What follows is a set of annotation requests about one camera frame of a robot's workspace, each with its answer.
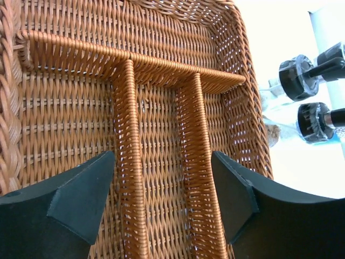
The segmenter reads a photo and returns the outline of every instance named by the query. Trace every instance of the black bottle cap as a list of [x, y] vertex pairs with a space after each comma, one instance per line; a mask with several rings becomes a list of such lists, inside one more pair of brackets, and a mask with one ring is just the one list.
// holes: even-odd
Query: black bottle cap
[[334, 130], [327, 126], [324, 114], [329, 108], [324, 103], [302, 104], [298, 109], [298, 128], [306, 143], [325, 142], [334, 135]]
[[334, 127], [345, 127], [345, 108], [331, 111], [330, 117]]
[[[342, 42], [335, 44], [334, 46], [330, 47], [328, 50], [319, 54], [317, 58], [318, 65], [321, 65], [327, 61], [330, 61], [333, 58], [345, 59], [344, 44]], [[340, 78], [345, 78], [345, 69], [340, 69], [337, 71], [325, 73], [322, 75], [322, 77], [326, 82], [331, 82], [331, 81], [338, 80]]]
[[298, 55], [280, 64], [281, 86], [293, 101], [302, 101], [318, 93], [319, 80], [306, 73], [313, 67], [312, 62], [304, 55]]

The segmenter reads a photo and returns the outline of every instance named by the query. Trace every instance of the white background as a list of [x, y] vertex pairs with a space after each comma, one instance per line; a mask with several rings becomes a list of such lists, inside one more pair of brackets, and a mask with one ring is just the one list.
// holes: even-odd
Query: white background
[[[317, 11], [326, 3], [332, 5]], [[237, 0], [242, 18], [246, 24], [247, 36], [252, 53], [254, 69], [260, 86], [266, 87], [270, 78], [277, 77], [282, 61], [304, 54], [313, 60], [321, 51], [345, 39], [345, 16], [343, 1], [284, 1], [284, 0]], [[314, 27], [328, 30], [327, 41], [316, 44], [309, 11], [318, 14], [313, 17]], [[329, 30], [336, 24], [338, 16], [343, 35]], [[321, 85], [319, 94], [308, 101], [322, 101], [329, 107], [340, 108], [342, 103], [332, 103], [327, 86]], [[279, 144], [271, 148], [271, 159], [275, 181], [308, 193], [340, 198], [345, 197], [345, 160], [341, 145], [309, 146]]]

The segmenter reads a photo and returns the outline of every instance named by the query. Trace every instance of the glass bottle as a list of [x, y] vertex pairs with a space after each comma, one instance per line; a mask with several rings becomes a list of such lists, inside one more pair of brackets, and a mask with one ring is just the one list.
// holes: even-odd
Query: glass bottle
[[308, 144], [326, 142], [345, 127], [345, 109], [331, 111], [324, 103], [281, 106], [266, 117], [265, 124], [281, 128], [283, 140], [298, 138]]
[[319, 85], [325, 82], [324, 77], [334, 81], [345, 72], [345, 60], [341, 57], [318, 60], [320, 64], [315, 66], [306, 56], [298, 55], [281, 63], [278, 78], [269, 80], [269, 89], [260, 90], [263, 110], [276, 110], [279, 106], [313, 97]]

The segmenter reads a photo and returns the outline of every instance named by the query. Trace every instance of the woven rattan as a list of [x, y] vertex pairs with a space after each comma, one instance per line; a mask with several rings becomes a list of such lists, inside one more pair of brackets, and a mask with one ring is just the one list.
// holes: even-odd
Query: woven rattan
[[211, 151], [272, 177], [231, 1], [0, 0], [0, 193], [105, 150], [90, 258], [231, 256]]

